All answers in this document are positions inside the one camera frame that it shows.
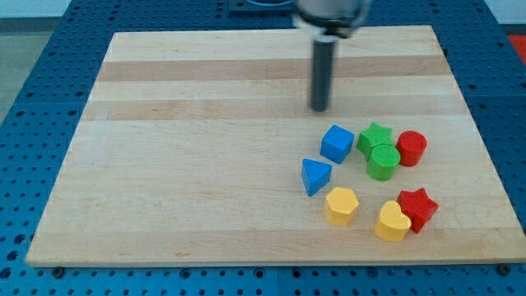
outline yellow heart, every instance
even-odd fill
[[[411,220],[396,201],[386,202],[376,220],[375,234],[389,242],[399,242],[411,228]]]

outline red star block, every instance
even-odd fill
[[[402,212],[411,219],[411,229],[415,233],[419,233],[438,210],[438,204],[429,198],[424,188],[416,192],[401,191],[396,201],[400,204]]]

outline shape block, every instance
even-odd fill
[[[426,137],[420,132],[402,132],[396,143],[396,150],[400,153],[400,164],[408,167],[417,165],[426,147]]]
[[[331,224],[346,226],[354,219],[359,206],[353,190],[335,187],[325,198],[325,217]]]
[[[402,191],[396,200],[402,212],[411,219],[411,230],[419,233],[427,221],[438,210],[438,204],[427,195],[426,189],[420,188],[416,192]]]
[[[376,220],[375,234],[389,242],[399,242],[411,228],[411,220],[396,201],[386,202]]]
[[[354,134],[333,125],[321,140],[320,154],[336,164],[342,164],[353,146]]]
[[[315,160],[303,160],[302,178],[307,195],[312,197],[330,181],[332,165]]]
[[[392,145],[378,145],[372,149],[367,161],[367,173],[378,181],[393,178],[396,167],[400,162],[400,153]]]
[[[392,132],[392,128],[382,127],[378,123],[371,123],[367,130],[360,132],[356,148],[365,155],[366,160],[369,160],[374,147],[382,144],[393,145],[391,140]]]

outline yellow heart block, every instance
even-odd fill
[[[411,228],[411,220],[396,201],[386,202],[376,220],[375,234],[389,242],[399,242]]]
[[[329,223],[346,226],[354,219],[360,203],[351,189],[335,187],[325,197],[324,212]]]

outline blue block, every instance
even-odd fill
[[[354,134],[333,125],[321,140],[320,154],[336,164],[342,164],[353,146]]]
[[[312,197],[330,180],[332,165],[315,160],[303,160],[302,178],[308,196]]]

